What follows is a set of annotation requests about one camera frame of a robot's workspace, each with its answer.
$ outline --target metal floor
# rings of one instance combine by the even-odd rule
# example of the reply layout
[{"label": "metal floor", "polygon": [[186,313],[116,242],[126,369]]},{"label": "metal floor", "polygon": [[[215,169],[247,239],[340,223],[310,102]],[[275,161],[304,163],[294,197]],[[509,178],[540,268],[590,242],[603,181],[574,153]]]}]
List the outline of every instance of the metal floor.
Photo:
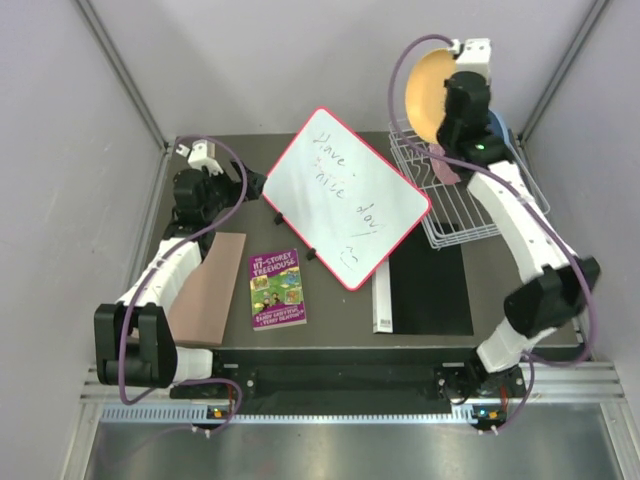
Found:
[{"label": "metal floor", "polygon": [[178,431],[113,468],[166,428],[101,424],[86,480],[622,479],[597,405],[530,405],[498,437],[467,425],[233,425],[210,440]]},{"label": "metal floor", "polygon": [[[390,161],[386,132],[361,134],[363,139]],[[291,142],[292,135],[242,135],[220,137],[253,170],[266,173]],[[222,149],[219,158],[227,158]],[[174,174],[187,168],[186,160],[174,154],[170,160],[165,187],[154,227],[149,255],[153,256],[167,225],[173,197]],[[503,318],[504,297],[520,285],[516,265],[499,237],[462,246],[473,319],[473,336],[385,335],[372,333],[371,282],[356,292],[348,292],[320,262],[303,262],[302,278],[308,323],[290,328],[254,332],[251,327],[249,255],[292,247],[306,251],[302,241],[286,225],[273,224],[274,212],[263,200],[242,205],[220,231],[245,232],[247,241],[236,280],[223,347],[301,348],[301,347],[475,347],[486,339]],[[571,325],[545,339],[543,345],[575,346]]]}]

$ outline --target book cover illustration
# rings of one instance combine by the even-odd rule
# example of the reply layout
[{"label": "book cover illustration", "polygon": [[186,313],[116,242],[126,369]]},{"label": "book cover illustration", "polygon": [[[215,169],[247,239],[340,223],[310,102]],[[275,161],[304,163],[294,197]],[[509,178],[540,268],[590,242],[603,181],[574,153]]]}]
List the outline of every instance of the book cover illustration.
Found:
[{"label": "book cover illustration", "polygon": [[307,323],[297,250],[249,258],[253,329]]}]

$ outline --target purple book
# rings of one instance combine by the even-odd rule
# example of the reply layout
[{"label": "purple book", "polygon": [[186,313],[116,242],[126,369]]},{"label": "purple book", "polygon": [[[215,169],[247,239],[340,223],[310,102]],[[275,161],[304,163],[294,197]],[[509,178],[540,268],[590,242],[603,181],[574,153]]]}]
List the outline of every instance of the purple book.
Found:
[{"label": "purple book", "polygon": [[295,248],[250,257],[249,278],[254,330],[307,323]]}]

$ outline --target white wire rack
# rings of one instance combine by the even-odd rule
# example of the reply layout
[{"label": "white wire rack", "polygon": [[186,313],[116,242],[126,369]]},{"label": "white wire rack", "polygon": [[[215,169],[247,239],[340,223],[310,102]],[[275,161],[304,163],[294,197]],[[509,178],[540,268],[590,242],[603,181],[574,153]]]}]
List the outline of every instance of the white wire rack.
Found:
[{"label": "white wire rack", "polygon": [[[427,147],[427,144],[411,130],[406,119],[398,123],[407,137]],[[417,153],[404,142],[392,125],[390,132],[391,153],[398,167],[433,203],[431,212],[422,220],[431,247],[440,249],[499,234],[491,216],[468,192],[466,185],[440,183],[431,169],[430,159]],[[516,161],[540,210],[546,215],[549,213],[549,203],[521,159],[518,158]]]}]

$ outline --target gray wall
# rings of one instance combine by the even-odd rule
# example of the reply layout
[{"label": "gray wall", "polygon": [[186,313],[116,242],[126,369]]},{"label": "gray wall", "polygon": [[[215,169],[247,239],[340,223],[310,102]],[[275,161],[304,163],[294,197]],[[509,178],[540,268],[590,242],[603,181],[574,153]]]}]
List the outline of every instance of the gray wall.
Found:
[{"label": "gray wall", "polygon": [[159,150],[69,0],[0,15],[0,478],[59,475]]},{"label": "gray wall", "polygon": [[597,351],[615,361],[640,423],[640,2],[611,3],[529,149],[555,225],[600,261]]},{"label": "gray wall", "polygon": [[[298,131],[324,105],[386,130],[389,74],[426,33],[490,36],[494,108],[519,129],[585,0],[93,0],[165,136]],[[409,65],[438,43],[425,45]],[[402,87],[398,89],[402,98]]]}]

